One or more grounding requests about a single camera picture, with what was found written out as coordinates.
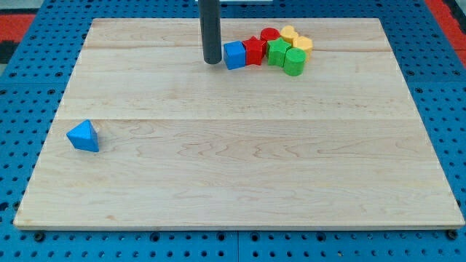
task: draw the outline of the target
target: blue triangular prism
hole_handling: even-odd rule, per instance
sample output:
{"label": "blue triangular prism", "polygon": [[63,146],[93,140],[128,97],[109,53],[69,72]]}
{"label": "blue triangular prism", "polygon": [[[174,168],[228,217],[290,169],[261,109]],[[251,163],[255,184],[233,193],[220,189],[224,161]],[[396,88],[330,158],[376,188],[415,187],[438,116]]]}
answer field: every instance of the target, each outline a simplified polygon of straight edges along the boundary
{"label": "blue triangular prism", "polygon": [[84,120],[81,124],[78,124],[66,133],[66,136],[76,149],[99,152],[97,132],[94,130],[90,120]]}

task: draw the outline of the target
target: red surface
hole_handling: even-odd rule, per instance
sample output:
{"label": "red surface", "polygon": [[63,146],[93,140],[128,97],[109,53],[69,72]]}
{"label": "red surface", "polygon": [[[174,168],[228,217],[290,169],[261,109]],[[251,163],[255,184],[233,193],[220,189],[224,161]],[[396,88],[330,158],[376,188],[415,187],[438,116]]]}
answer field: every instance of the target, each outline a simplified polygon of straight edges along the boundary
{"label": "red surface", "polygon": [[458,21],[451,15],[450,8],[441,0],[425,0],[425,3],[457,52],[463,66],[466,66],[466,35],[459,28]]}
{"label": "red surface", "polygon": [[243,41],[242,45],[246,49],[246,65],[261,65],[262,58],[265,56],[266,42],[253,36]]}
{"label": "red surface", "polygon": [[36,15],[0,15],[0,42],[21,42]]}
{"label": "red surface", "polygon": [[264,28],[261,31],[261,40],[270,41],[280,37],[280,32],[275,28]]}

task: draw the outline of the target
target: black pole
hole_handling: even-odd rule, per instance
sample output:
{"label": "black pole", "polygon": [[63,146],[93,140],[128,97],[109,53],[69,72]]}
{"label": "black pole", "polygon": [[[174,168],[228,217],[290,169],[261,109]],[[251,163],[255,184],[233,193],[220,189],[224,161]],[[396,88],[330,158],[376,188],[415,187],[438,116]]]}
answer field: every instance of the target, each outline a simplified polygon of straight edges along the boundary
{"label": "black pole", "polygon": [[199,0],[202,51],[204,61],[214,65],[221,61],[220,1]]}

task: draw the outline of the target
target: wood grain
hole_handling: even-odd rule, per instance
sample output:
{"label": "wood grain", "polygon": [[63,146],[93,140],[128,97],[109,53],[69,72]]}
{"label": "wood grain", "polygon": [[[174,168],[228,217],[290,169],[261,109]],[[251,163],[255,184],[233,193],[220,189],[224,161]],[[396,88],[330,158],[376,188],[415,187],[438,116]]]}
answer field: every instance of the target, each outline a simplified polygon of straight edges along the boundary
{"label": "wood grain", "polygon": [[[197,20],[96,19],[15,225],[27,230],[454,229],[457,207],[375,19],[291,24],[305,72],[202,62]],[[83,119],[100,152],[66,132]]]}

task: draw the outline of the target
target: toy block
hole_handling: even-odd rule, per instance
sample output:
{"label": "toy block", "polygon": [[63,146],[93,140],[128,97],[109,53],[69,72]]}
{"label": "toy block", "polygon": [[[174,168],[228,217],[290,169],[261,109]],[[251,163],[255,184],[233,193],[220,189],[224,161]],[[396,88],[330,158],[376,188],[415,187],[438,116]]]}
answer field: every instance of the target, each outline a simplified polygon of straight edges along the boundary
{"label": "toy block", "polygon": [[283,70],[289,76],[299,76],[303,73],[306,63],[306,52],[299,48],[290,48],[285,55]]}
{"label": "toy block", "polygon": [[283,67],[285,62],[285,54],[288,49],[291,48],[291,44],[285,42],[281,37],[277,40],[267,42],[266,56],[269,59],[269,66]]}
{"label": "toy block", "polygon": [[73,144],[74,148],[79,150],[99,152],[97,132],[89,120],[78,124],[66,136]]}
{"label": "toy block", "polygon": [[262,41],[277,40],[280,37],[280,32],[275,28],[264,28],[261,31]]}
{"label": "toy block", "polygon": [[229,70],[246,66],[246,49],[241,41],[224,44],[224,60]]}
{"label": "toy block", "polygon": [[293,40],[299,35],[294,31],[293,26],[287,25],[280,31],[280,36],[283,38],[283,40],[285,40],[285,42],[293,44]]}
{"label": "toy block", "polygon": [[265,56],[266,42],[257,39],[255,36],[242,42],[246,49],[246,65],[261,65]]}
{"label": "toy block", "polygon": [[311,58],[312,52],[312,39],[305,36],[298,36],[293,40],[293,47],[302,49],[306,53],[306,62]]}

